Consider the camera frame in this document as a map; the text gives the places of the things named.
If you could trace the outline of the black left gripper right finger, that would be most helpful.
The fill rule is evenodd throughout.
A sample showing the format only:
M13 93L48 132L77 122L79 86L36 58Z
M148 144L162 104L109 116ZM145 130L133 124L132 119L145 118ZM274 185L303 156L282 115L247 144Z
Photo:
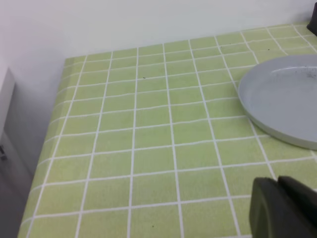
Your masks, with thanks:
M287 202L292 211L289 219L291 228L299 238L315 238L317 236L317 192L300 181L280 176L278 185L286 193Z

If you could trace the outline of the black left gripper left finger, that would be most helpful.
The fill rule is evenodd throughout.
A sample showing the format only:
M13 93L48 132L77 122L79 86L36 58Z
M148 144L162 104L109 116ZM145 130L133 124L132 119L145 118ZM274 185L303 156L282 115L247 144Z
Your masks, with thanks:
M254 179L249 222L254 238L305 236L305 223L299 209L271 178Z

